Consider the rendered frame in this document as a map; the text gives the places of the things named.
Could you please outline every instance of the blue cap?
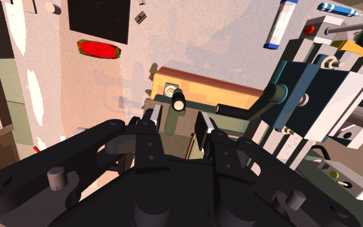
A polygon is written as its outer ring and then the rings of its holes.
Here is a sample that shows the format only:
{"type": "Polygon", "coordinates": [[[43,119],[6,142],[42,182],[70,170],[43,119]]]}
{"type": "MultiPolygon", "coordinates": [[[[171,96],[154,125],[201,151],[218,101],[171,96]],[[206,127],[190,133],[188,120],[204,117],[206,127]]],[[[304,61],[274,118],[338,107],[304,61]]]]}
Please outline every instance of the blue cap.
{"type": "Polygon", "coordinates": [[[298,0],[281,0],[280,4],[283,3],[283,2],[286,2],[286,1],[293,2],[293,3],[297,4],[298,0]]]}
{"type": "Polygon", "coordinates": [[[277,50],[279,45],[276,44],[265,44],[263,48],[270,49],[270,50],[277,50]]]}

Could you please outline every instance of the black cable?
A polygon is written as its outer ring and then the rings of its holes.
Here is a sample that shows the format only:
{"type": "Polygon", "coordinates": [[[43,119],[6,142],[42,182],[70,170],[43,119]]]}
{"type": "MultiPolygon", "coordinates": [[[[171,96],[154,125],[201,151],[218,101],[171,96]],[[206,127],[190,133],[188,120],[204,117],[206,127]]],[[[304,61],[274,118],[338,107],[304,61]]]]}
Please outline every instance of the black cable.
{"type": "Polygon", "coordinates": [[[316,149],[316,148],[320,149],[323,152],[324,158],[326,160],[331,160],[327,150],[322,145],[314,145],[311,147],[311,149],[316,149]]]}

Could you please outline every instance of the red button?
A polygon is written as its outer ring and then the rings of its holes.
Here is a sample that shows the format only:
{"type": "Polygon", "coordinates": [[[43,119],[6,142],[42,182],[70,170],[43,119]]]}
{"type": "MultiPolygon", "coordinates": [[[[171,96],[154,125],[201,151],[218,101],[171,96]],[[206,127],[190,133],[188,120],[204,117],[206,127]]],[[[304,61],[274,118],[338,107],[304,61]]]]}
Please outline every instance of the red button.
{"type": "Polygon", "coordinates": [[[309,27],[304,28],[304,33],[305,33],[305,35],[310,35],[314,30],[315,30],[314,26],[309,26],[309,27]]]}

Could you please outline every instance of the blue marker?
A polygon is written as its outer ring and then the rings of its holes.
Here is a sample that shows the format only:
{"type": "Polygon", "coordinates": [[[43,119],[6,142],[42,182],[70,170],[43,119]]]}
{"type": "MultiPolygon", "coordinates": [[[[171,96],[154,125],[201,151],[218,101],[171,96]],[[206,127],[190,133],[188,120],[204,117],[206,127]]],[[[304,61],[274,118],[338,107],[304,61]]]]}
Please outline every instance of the blue marker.
{"type": "Polygon", "coordinates": [[[363,14],[358,14],[358,12],[354,9],[347,9],[344,7],[339,7],[335,5],[330,5],[327,3],[322,3],[318,6],[318,10],[325,11],[328,13],[335,13],[346,17],[352,16],[362,16],[363,14]]]}
{"type": "Polygon", "coordinates": [[[281,0],[264,48],[277,50],[298,0],[281,0]]]}

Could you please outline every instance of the black cylindrical knob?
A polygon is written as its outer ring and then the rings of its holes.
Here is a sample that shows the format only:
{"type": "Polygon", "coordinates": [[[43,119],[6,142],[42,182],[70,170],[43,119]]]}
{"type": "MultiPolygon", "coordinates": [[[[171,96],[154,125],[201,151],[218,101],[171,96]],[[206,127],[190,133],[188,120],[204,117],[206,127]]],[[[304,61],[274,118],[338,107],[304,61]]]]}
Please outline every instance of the black cylindrical knob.
{"type": "Polygon", "coordinates": [[[298,210],[300,206],[305,202],[305,195],[298,191],[293,190],[286,199],[286,204],[293,210],[298,210]]]}
{"type": "Polygon", "coordinates": [[[187,106],[187,103],[185,101],[185,97],[183,95],[183,93],[181,92],[176,92],[173,94],[172,97],[172,107],[175,111],[183,111],[185,110],[185,107],[187,106]]]}
{"type": "Polygon", "coordinates": [[[68,184],[67,173],[64,167],[57,166],[48,171],[49,185],[53,191],[59,191],[68,184]]]}
{"type": "Polygon", "coordinates": [[[234,106],[218,104],[215,108],[216,114],[234,117],[242,120],[248,120],[251,117],[251,111],[237,108],[234,106]]]}

